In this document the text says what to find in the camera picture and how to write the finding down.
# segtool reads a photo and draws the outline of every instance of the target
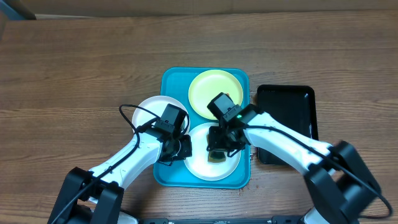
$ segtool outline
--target plate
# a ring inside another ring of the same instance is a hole
[[[207,135],[211,126],[218,126],[217,123],[204,123],[189,132],[192,142],[192,157],[184,160],[188,170],[202,180],[221,180],[232,174],[241,159],[241,151],[232,158],[227,157],[224,162],[208,162],[209,152],[206,151]]]
[[[178,106],[179,108],[183,109],[184,111],[186,111],[188,113],[188,111],[184,107],[184,105],[182,105],[178,100],[176,100],[172,97],[169,97],[169,96],[153,96],[153,97],[150,97],[150,98],[144,100],[138,106],[143,107],[143,108],[153,112],[157,116],[162,116],[162,114],[168,104]],[[147,121],[149,121],[150,119],[152,119],[154,117],[155,116],[153,116],[152,114],[150,114],[144,110],[136,109],[134,111],[134,114],[132,115],[131,123],[135,127],[138,127],[140,125],[145,124]],[[188,123],[188,119],[187,119],[187,117],[185,117],[184,128],[187,126],[187,123]],[[189,132],[190,126],[191,126],[191,124],[188,125],[187,132]]]
[[[191,82],[188,90],[189,103],[200,116],[216,120],[207,105],[221,92],[228,94],[235,104],[242,104],[243,89],[232,74],[223,70],[207,70]]]

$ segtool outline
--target wooden table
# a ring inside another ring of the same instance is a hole
[[[236,67],[260,84],[310,85],[320,139],[357,148],[398,209],[398,12],[311,12],[8,22],[0,42],[0,222],[45,223],[67,172],[132,136],[118,112],[159,94],[170,67]],[[239,190],[163,187],[146,169],[126,190],[137,217],[304,214],[302,177],[252,152]],[[368,213],[386,212],[381,202]],[[374,223],[397,223],[398,216]]]

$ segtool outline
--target black container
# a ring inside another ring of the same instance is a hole
[[[318,140],[315,92],[309,86],[261,85],[256,104],[275,120],[294,131]],[[259,149],[264,164],[286,165],[272,153]]]

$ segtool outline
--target blue tray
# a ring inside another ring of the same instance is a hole
[[[200,73],[210,70],[220,69],[234,75],[243,88],[242,106],[247,106],[250,102],[249,78],[240,69],[236,68],[185,68],[174,67],[168,69],[162,77],[162,87],[160,94],[170,96],[181,102],[188,110],[192,130],[199,124],[216,122],[203,118],[191,107],[188,100],[188,89],[193,79]],[[184,161],[176,161],[172,166],[167,167],[162,164],[154,164],[154,176],[156,181],[162,185],[174,187],[206,187],[221,189],[239,189],[244,187],[250,179],[250,147],[246,146],[241,151],[240,162],[235,171],[224,179],[217,181],[207,181],[195,177],[185,167]]]

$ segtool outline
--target yellow plate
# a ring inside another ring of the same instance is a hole
[[[200,116],[216,120],[207,109],[207,105],[221,92],[228,94],[235,104],[242,104],[243,89],[232,74],[222,70],[207,70],[191,82],[188,91],[189,103]]]

